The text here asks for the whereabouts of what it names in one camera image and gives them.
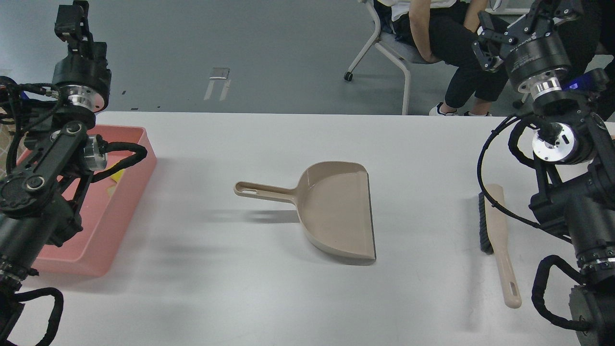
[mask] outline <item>dustpan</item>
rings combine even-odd
[[[238,196],[294,204],[305,235],[324,252],[376,259],[369,179],[358,163],[317,163],[292,189],[238,182],[234,190]]]

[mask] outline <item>dustpan handle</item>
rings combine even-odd
[[[235,195],[266,199],[268,201],[285,202],[294,204],[293,190],[269,185],[238,182],[235,184]]]

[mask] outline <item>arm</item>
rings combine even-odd
[[[439,61],[431,52],[429,43],[429,10],[430,0],[413,0],[410,3],[408,17],[410,19],[410,32],[412,39],[419,50],[421,57],[427,62]]]
[[[470,6],[466,12],[466,19],[463,26],[471,32],[475,33],[480,22],[478,21],[478,13],[487,8],[488,0],[471,0]]]

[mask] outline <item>white chair leg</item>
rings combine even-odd
[[[363,49],[361,49],[361,51],[359,52],[357,57],[354,59],[352,64],[350,64],[350,66],[348,67],[348,72],[346,73],[346,75],[348,75],[349,73],[351,74],[352,71],[354,71],[354,68],[357,67],[357,65],[359,64],[361,59],[363,59],[363,57],[365,56],[367,51],[370,50],[370,48],[376,42],[378,42],[378,39],[380,37],[380,30],[381,30],[381,28],[380,28],[380,19],[378,17],[378,14],[376,13],[376,10],[374,9],[374,5],[373,5],[373,3],[371,3],[371,1],[365,1],[365,6],[367,7],[367,11],[369,11],[372,19],[374,20],[374,33],[371,34],[369,40],[367,40],[367,43],[365,43],[365,45],[363,46]]]
[[[380,52],[384,54],[385,57],[389,58],[389,60],[392,61],[392,63],[397,65],[397,67],[399,67],[403,71],[403,77],[404,77],[405,82],[403,85],[402,115],[408,115],[408,103],[410,102],[410,81],[411,81],[410,70],[402,62],[403,58],[400,58],[399,56],[391,53],[391,51],[387,49],[387,47],[384,46],[382,43],[377,42],[374,46],[378,50],[380,50]]]
[[[374,45],[374,43],[376,43],[376,40],[378,40],[378,36],[380,35],[380,30],[376,30],[372,36],[370,37],[370,39],[367,41],[367,43],[365,43],[365,45],[363,46],[363,49],[361,49],[361,51],[359,52],[359,54],[357,55],[357,57],[354,59],[354,61],[352,62],[352,64],[350,64],[350,66],[348,67],[348,72],[352,73],[352,71],[354,71],[354,68],[357,67],[357,65],[359,64],[359,62],[361,61],[361,59],[363,59],[363,57],[365,56],[365,54],[367,53],[368,50],[370,50],[370,48]]]

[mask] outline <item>pink tray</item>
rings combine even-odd
[[[147,148],[148,155],[126,169],[118,183],[106,178],[90,185],[80,213],[83,231],[62,247],[45,245],[32,266],[39,271],[90,276],[106,274],[156,166],[156,155],[144,128],[98,125],[88,132],[102,135],[107,142],[138,143]],[[109,153],[107,168],[131,154],[129,151]],[[73,185],[65,193],[67,198],[74,193],[76,182]],[[108,188],[113,186],[115,191],[109,197]]]

